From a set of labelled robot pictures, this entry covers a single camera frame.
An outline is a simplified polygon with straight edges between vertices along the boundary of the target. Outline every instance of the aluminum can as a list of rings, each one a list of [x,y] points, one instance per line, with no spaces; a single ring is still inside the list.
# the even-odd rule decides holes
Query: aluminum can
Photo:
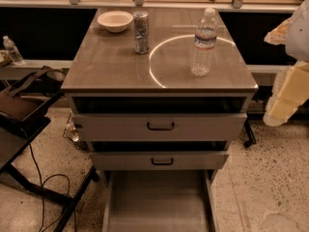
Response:
[[[149,51],[148,13],[144,11],[134,12],[133,20],[134,20],[135,51],[140,54],[147,53]]]

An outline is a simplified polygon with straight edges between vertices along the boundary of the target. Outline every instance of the countertop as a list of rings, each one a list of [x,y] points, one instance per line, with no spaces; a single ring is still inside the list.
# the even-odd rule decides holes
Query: countertop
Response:
[[[190,71],[193,34],[202,9],[161,9],[149,12],[150,51],[134,50],[133,25],[110,33],[97,23],[98,12],[80,46],[62,86],[65,93],[117,92],[252,92],[256,82],[220,16],[215,61],[204,77]],[[122,8],[133,13],[138,8]]]

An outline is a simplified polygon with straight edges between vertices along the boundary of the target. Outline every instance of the chair leg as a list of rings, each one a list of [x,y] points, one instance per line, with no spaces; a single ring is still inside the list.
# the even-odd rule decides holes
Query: chair leg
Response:
[[[245,131],[248,135],[249,140],[245,141],[243,145],[244,145],[245,148],[249,148],[251,145],[256,144],[257,141],[255,139],[255,136],[254,136],[254,133],[251,129],[251,126],[248,122],[248,119],[246,119],[246,121],[244,122],[244,128],[245,128]]]
[[[60,205],[66,205],[71,202],[71,198],[65,196],[64,194],[60,194],[56,191],[53,191],[48,188],[42,188],[38,185],[35,185],[29,182],[16,168],[14,168],[11,164],[9,164],[5,171],[11,175],[20,185],[22,185],[26,190],[38,194],[43,195],[46,199],[55,202]]]
[[[87,176],[83,180],[83,183],[79,186],[78,191],[76,192],[74,198],[71,200],[71,203],[65,207],[64,212],[62,213],[62,216],[58,221],[57,227],[54,229],[54,232],[63,231],[71,214],[75,210],[77,203],[79,202],[86,188],[89,186],[91,180],[93,180],[94,182],[98,181],[98,174],[94,166],[90,168]]]

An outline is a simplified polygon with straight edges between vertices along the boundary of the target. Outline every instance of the white bowl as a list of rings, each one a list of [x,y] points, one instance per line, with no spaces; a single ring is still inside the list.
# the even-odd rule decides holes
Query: white bowl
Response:
[[[98,24],[104,26],[107,31],[112,33],[125,31],[132,20],[132,14],[122,11],[106,12],[98,16]]]

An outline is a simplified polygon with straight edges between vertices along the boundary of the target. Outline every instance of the bottle cap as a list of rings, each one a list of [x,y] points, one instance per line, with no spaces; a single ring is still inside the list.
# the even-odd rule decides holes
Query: bottle cap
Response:
[[[205,16],[214,16],[215,15],[215,9],[214,8],[205,8],[204,15]]]

